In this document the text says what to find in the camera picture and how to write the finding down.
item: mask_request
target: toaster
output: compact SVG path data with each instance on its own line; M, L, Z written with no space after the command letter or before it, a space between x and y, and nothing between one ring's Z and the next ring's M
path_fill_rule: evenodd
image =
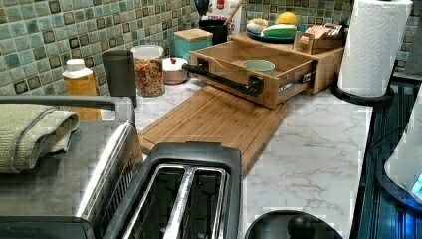
M142 163L129 98L7 96L0 104L111 109L115 120L80 121L66 153L0 174L0 238L103 238Z

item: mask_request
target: white canister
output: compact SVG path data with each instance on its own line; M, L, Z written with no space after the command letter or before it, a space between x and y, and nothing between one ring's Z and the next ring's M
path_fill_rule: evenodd
M182 69L187 61L183 58L166 58L162 61L162 74L165 84L179 84L187 79L187 72Z

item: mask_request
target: green dish towel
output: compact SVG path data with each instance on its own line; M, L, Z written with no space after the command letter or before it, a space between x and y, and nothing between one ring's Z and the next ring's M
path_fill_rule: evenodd
M75 112L32 104L0 105L0 173L31 169L41 155L68 151L79 127Z

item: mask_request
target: black canister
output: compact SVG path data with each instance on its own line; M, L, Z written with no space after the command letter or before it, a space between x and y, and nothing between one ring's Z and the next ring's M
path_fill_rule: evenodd
M229 34L228 25L224 25L225 20L202 20L199 21L199 29L213 34L212 45L217 45L227 42Z

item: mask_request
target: honey bottle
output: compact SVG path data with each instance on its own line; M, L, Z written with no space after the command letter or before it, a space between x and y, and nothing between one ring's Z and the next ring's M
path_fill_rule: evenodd
M63 77L67 92L76 96L97 96L93 71L85 66L84 60L70 59L66 65ZM102 120L99 109L72 107L72 110L78 114L80 120Z

